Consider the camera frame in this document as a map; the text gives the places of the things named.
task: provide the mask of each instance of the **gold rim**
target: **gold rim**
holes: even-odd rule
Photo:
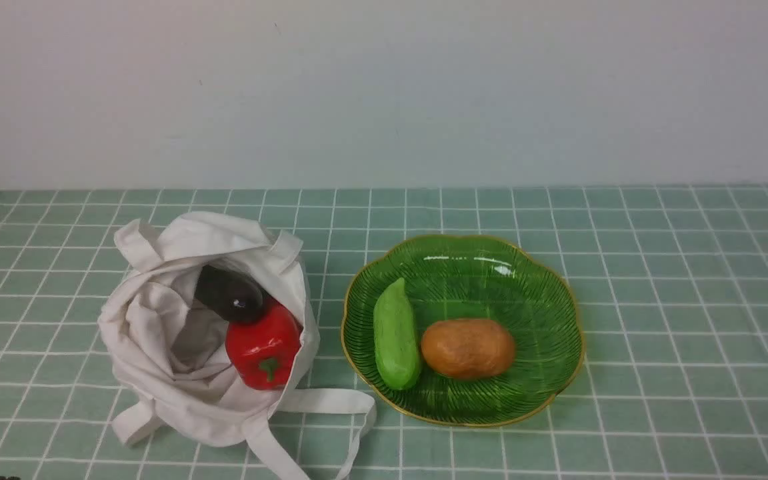
[[[418,238],[425,238],[425,237],[491,238],[493,240],[496,240],[497,242],[504,243],[512,247],[513,249],[516,249],[523,256],[528,258],[531,262],[533,262],[536,265],[539,265],[542,268],[545,268],[547,271],[552,273],[558,280],[561,281],[561,284],[565,286],[565,289],[567,290],[567,294],[571,296],[571,300],[573,301],[574,321],[577,324],[577,331],[579,332],[580,345],[582,345],[582,347],[580,347],[580,350],[579,350],[579,360],[577,362],[577,368],[573,370],[573,373],[571,374],[570,377],[568,377],[567,382],[565,382],[564,386],[562,386],[558,390],[558,392],[551,394],[545,402],[537,406],[531,412],[525,415],[522,415],[520,417],[516,417],[516,419],[510,419],[510,420],[505,420],[504,422],[496,422],[496,423],[444,422],[442,420],[430,419],[429,417],[417,415],[416,413],[412,413],[412,412],[409,412],[408,410],[405,410],[405,408],[397,406],[395,403],[393,403],[393,401],[390,400],[390,398],[387,398],[386,396],[384,396],[384,394],[381,394],[381,392],[378,389],[376,389],[375,386],[372,385],[372,383],[369,382],[369,380],[366,379],[366,377],[363,376],[362,373],[360,373],[360,370],[357,370],[357,366],[354,365],[354,361],[351,359],[351,356],[348,355],[348,350],[345,348],[345,320],[348,319],[348,294],[349,292],[351,292],[351,287],[354,286],[354,282],[357,280],[357,277],[359,277],[360,274],[363,273],[363,271],[365,271],[369,267],[372,267],[372,265],[380,261],[383,261],[384,258],[387,258],[387,256],[390,256],[390,254],[392,254],[393,250],[396,250],[397,248],[401,247],[403,244],[417,240]],[[435,425],[460,426],[460,427],[499,427],[503,425],[511,425],[512,423],[521,422],[523,420],[528,419],[528,417],[531,417],[540,413],[542,410],[544,410],[549,404],[551,404],[555,400],[558,394],[561,394],[561,392],[563,392],[568,386],[570,386],[573,380],[576,379],[577,375],[579,374],[579,370],[582,369],[583,367],[583,362],[585,360],[585,334],[583,333],[582,322],[580,322],[579,304],[577,303],[577,298],[573,294],[573,291],[571,291],[571,286],[568,285],[567,282],[555,270],[552,270],[552,268],[547,267],[545,264],[542,264],[541,262],[536,261],[534,258],[530,256],[530,254],[527,254],[527,252],[525,252],[519,246],[515,245],[512,242],[509,242],[508,240],[505,240],[504,238],[494,237],[493,235],[450,235],[450,234],[444,234],[444,233],[430,233],[426,235],[418,235],[416,237],[406,238],[405,240],[402,240],[392,249],[387,250],[387,254],[384,254],[384,256],[382,256],[381,258],[378,258],[375,261],[369,262],[368,264],[364,265],[363,268],[361,268],[360,271],[355,273],[354,277],[351,278],[351,282],[348,283],[348,289],[345,291],[345,298],[342,303],[342,322],[341,324],[339,324],[339,343],[342,344],[342,353],[345,355],[345,359],[348,360],[348,364],[351,365],[351,370],[354,370],[354,373],[356,373],[357,376],[360,377],[360,380],[363,380],[363,382],[366,383],[366,385],[368,385],[369,388],[372,388],[372,391],[374,391],[375,394],[378,395],[378,398],[381,398],[381,400],[386,401],[387,404],[390,404],[390,407],[393,407],[394,409],[396,409],[397,412],[402,413],[403,415],[407,415],[409,417],[414,417],[415,419],[418,419],[418,420],[423,420],[424,422],[434,423]]]

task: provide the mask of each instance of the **checkered tablecloth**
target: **checkered tablecloth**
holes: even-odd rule
[[[302,191],[0,191],[0,475],[23,480],[260,480],[244,445],[161,429],[133,449],[95,319],[127,265],[112,234],[190,210],[295,232],[322,345],[302,386],[364,389],[339,346],[360,268],[421,233],[487,233],[566,277],[585,368],[552,406],[497,429],[446,428],[379,405],[353,480],[768,478],[768,185]],[[355,420],[279,414],[313,478]]]

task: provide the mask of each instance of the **red bell pepper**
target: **red bell pepper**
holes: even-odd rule
[[[259,320],[229,324],[225,347],[245,385],[258,390],[280,389],[286,386],[292,362],[301,349],[301,331],[292,313],[268,298]]]

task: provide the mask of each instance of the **tote bag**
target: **tote bag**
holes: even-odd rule
[[[138,397],[112,421],[119,440],[131,445],[168,425],[214,447],[246,441],[281,480],[307,480],[271,434],[269,417],[277,411],[363,414],[336,479],[347,476],[360,438],[375,422],[375,401],[357,390],[296,389],[319,344],[301,240],[286,231],[275,236],[256,221],[192,212],[161,234],[132,221],[116,232],[115,244],[134,270],[112,292],[98,322],[113,374]],[[208,263],[248,273],[301,325],[301,350],[283,389],[249,388],[229,362],[226,322],[194,300]]]

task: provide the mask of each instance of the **green vegetable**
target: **green vegetable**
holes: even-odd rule
[[[394,390],[409,389],[423,368],[414,328],[414,310],[405,294],[405,279],[391,283],[375,302],[372,313],[375,366],[384,384]]]

